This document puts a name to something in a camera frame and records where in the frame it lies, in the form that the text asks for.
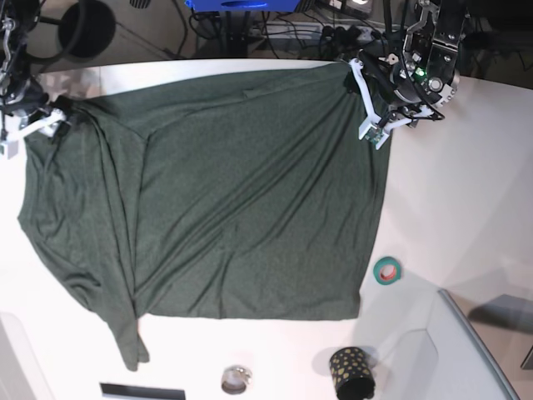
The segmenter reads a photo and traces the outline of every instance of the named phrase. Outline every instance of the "cable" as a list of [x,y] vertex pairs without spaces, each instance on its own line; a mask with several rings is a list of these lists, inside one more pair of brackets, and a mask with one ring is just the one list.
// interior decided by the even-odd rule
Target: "cable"
[[2,111],[0,112],[2,115],[0,118],[2,119],[2,131],[0,131],[0,141],[4,142],[7,139],[7,129],[6,129],[6,113],[3,111],[6,100],[4,96],[0,96],[0,102],[2,102]]
[[274,57],[276,57],[279,60],[280,56],[277,55],[276,50],[274,50],[274,46],[272,46],[272,42],[270,41],[270,34],[268,33],[267,19],[265,18],[265,12],[261,11],[261,15],[263,17],[263,23],[264,23],[264,27],[265,27],[266,42],[268,43],[268,46],[270,47],[270,49],[272,51],[272,54],[274,54]]
[[[88,0],[77,0],[77,4],[79,6],[79,14],[77,16],[76,29],[74,29],[74,33],[72,34],[70,42],[68,42],[67,46],[65,46],[61,52],[51,57],[35,57],[31,54],[26,54],[27,59],[31,63],[42,64],[42,67],[38,73],[44,73],[52,64],[61,60],[63,57],[65,57],[71,52],[74,46],[76,46],[77,41],[82,36],[83,28],[85,26],[85,20],[87,18],[87,1]],[[39,6],[39,10],[45,2],[46,0],[42,0]]]
[[[329,10],[329,9],[327,9],[327,11],[331,12],[331,16],[333,17],[333,27],[335,28],[335,15],[336,15],[336,13],[342,14],[342,12],[340,12],[340,11],[332,11],[332,10]],[[368,21],[365,21],[362,18],[359,18],[359,17],[356,17],[356,16],[352,16],[352,15],[350,15],[350,17],[356,19],[357,21],[359,21],[360,23],[365,25],[367,28],[370,28],[374,32],[374,35],[376,37],[374,38],[373,41],[371,41],[369,43],[373,43],[375,40],[379,39],[381,41],[381,48],[383,49],[383,56],[386,56],[387,55],[386,54],[386,45],[385,45],[385,41],[383,40],[383,34],[376,27],[372,26]]]
[[[270,19],[270,11],[266,13],[266,21],[268,21],[269,19]],[[267,24],[263,23],[263,25],[261,27],[261,35],[265,34],[265,30],[266,29],[267,29]]]
[[0,8],[0,18],[3,17],[3,9],[6,7],[6,1],[7,0],[2,0],[2,8]]
[[[387,40],[386,50],[391,52],[392,40],[392,15],[391,15],[391,0],[383,0],[383,20],[385,21],[385,36]],[[405,22],[405,17],[402,15],[402,23]]]
[[37,16],[41,13],[42,11],[42,6],[44,6],[44,3],[46,3],[47,0],[42,0],[41,3],[39,4],[39,7],[37,7],[37,10],[35,10],[35,13],[33,14],[33,18],[32,18],[32,21],[35,21],[35,18],[37,18]]
[[296,40],[298,41],[298,44],[300,44],[301,50],[304,50],[306,48],[306,45],[303,43],[302,40],[298,37],[298,30],[296,29],[296,25],[292,23],[291,21],[284,19],[281,17],[281,14],[278,13],[277,17],[275,19],[279,19],[280,21],[283,21],[284,23],[289,23],[292,26],[292,29],[294,29],[294,36],[296,36]]
[[[202,21],[205,21],[205,20],[208,20],[211,25],[213,26],[213,30],[215,31],[211,36],[206,36],[200,32],[198,32],[198,30],[194,27],[194,25],[192,25],[192,20],[195,20],[198,22],[198,24],[201,26],[202,24]],[[206,39],[206,40],[214,40],[214,39],[218,39],[218,37],[221,35],[221,32],[220,30],[217,28],[217,26],[215,25],[215,23],[209,18],[209,17],[205,17],[205,18],[202,18],[200,20],[196,19],[194,15],[190,15],[189,16],[189,28],[200,38],[202,39]]]
[[[402,16],[401,16],[401,20],[402,21],[406,20],[403,14],[407,14],[407,9],[408,8],[409,8],[409,0],[406,0],[406,2],[404,2],[404,5],[403,5],[403,12],[402,12]],[[401,25],[400,26],[400,36],[404,40],[405,40],[405,35],[406,35],[405,26]],[[413,88],[415,93],[418,95],[420,100],[422,100],[422,102],[435,114],[436,119],[432,118],[433,121],[442,121],[443,119],[445,119],[444,115],[442,115],[440,112],[436,111],[436,109],[433,106],[431,106],[431,104],[426,100],[426,96],[424,96],[424,94],[421,92],[421,90],[416,86],[415,82],[413,82],[413,80],[412,80],[412,76],[409,75],[409,73],[408,73],[408,70],[407,70],[407,67],[406,67],[406,58],[405,58],[405,56],[403,54],[403,51],[400,51],[399,53],[400,53],[401,67],[406,72],[406,80],[409,82],[409,84],[411,85],[411,87]]]
[[409,118],[412,121],[435,121],[432,117],[412,117],[411,115],[407,115],[400,108],[394,111],[395,113],[399,113],[400,115],[403,115],[405,118]]
[[305,15],[306,17],[308,17],[308,18],[314,20],[314,21],[317,21],[318,23],[320,23],[320,24],[322,25],[322,27],[325,27],[325,26],[326,26],[326,25],[324,25],[324,23],[323,23],[320,19],[318,19],[318,18],[316,18],[316,17],[313,17],[312,15],[309,15],[309,14],[307,14],[306,12],[303,12],[302,14]]
[[[298,32],[317,33],[317,31],[312,31],[311,29],[298,29]],[[274,36],[274,35],[282,35],[282,34],[284,34],[284,33],[294,33],[294,30],[291,29],[290,31],[268,33],[268,35],[270,35],[270,36]]]
[[176,9],[180,19],[182,20],[182,26],[183,26],[183,39],[180,43],[180,47],[177,49],[177,53],[175,54],[175,59],[183,59],[185,57],[182,56],[182,50],[185,46],[185,43],[187,42],[187,37],[189,36],[189,28],[187,27],[187,21],[185,20],[185,16],[183,15],[182,9],[180,8],[179,4],[176,0],[171,0],[172,4],[174,5],[174,8]]
[[480,74],[476,74],[474,78],[478,78],[478,77],[485,78],[485,72],[483,71],[483,67],[481,66],[480,61],[477,59],[477,55],[474,54],[472,58],[474,58],[474,63],[476,63],[477,69],[479,69],[479,73],[480,73]]
[[530,69],[533,68],[533,63],[526,67],[526,62],[524,61],[524,58],[522,57],[521,52],[517,52],[518,57],[520,58],[520,62],[522,63],[522,68],[524,69],[524,72],[527,73]]

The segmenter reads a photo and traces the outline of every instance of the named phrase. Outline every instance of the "dark green cloth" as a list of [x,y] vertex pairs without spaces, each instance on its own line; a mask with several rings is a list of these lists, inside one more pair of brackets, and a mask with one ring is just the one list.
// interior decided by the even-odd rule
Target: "dark green cloth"
[[131,370],[145,313],[339,320],[381,213],[389,148],[357,139],[349,68],[203,77],[75,104],[27,140],[19,217]]

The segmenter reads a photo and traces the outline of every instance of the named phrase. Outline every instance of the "floor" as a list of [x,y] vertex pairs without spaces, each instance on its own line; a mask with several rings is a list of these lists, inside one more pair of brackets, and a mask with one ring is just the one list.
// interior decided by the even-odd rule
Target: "floor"
[[[112,44],[93,60],[63,59],[53,64],[50,67],[51,71],[179,58],[223,57],[216,40],[206,41],[193,32],[192,28],[188,26],[188,22],[183,24],[177,6],[185,20],[188,20],[191,11],[182,0],[152,1],[149,7],[144,10],[130,6],[127,0],[103,1],[113,10],[117,19],[117,30]],[[68,7],[76,2],[76,0],[48,0],[44,5],[42,14],[50,18],[60,18]],[[399,23],[401,5],[402,0],[392,1],[394,23]],[[310,11],[308,15],[318,18],[326,24],[356,22],[353,18],[346,19],[337,16],[334,19],[330,13],[323,10],[319,13]],[[275,17],[276,13],[272,12],[270,18]],[[292,21],[315,22],[303,14],[294,14],[286,18]],[[370,19],[376,22],[377,26],[382,25],[381,2],[375,2]],[[44,23],[38,24],[30,34],[28,51],[41,57],[53,55],[60,50],[56,36],[57,28],[55,26]],[[280,58],[318,58],[316,47],[302,50],[295,44],[296,41],[292,41],[292,45],[287,45],[286,41],[273,42],[275,43],[276,54]],[[181,45],[182,50],[180,54],[177,54]],[[249,50],[251,58],[274,58],[265,41],[256,42],[250,46]],[[533,63],[533,54],[522,53],[522,55],[526,66]],[[533,69],[528,72],[523,69],[521,60],[514,52],[508,55],[489,57],[483,64],[482,71],[476,67],[472,73],[477,78],[484,76],[485,79],[493,82],[533,88]]]

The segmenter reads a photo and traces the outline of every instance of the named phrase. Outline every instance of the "roll of tape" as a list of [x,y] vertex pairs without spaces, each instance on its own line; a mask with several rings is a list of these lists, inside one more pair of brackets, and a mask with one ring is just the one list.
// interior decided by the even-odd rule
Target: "roll of tape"
[[384,257],[374,266],[374,278],[381,285],[391,285],[401,278],[401,265],[393,257]]

